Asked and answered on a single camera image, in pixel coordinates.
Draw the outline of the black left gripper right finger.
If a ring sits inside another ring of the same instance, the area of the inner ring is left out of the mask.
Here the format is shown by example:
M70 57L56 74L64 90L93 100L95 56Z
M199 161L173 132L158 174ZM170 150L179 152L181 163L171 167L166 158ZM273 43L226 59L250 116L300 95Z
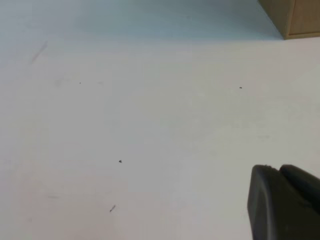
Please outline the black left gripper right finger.
M294 165L282 165L281 174L304 198L320 197L320 179Z

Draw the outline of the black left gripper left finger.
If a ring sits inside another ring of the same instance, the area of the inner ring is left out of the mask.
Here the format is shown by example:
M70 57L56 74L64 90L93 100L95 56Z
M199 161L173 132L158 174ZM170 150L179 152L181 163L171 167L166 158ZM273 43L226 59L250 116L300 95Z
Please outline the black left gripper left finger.
M320 197L304 197L280 169L255 165L247 210L254 240L318 240Z

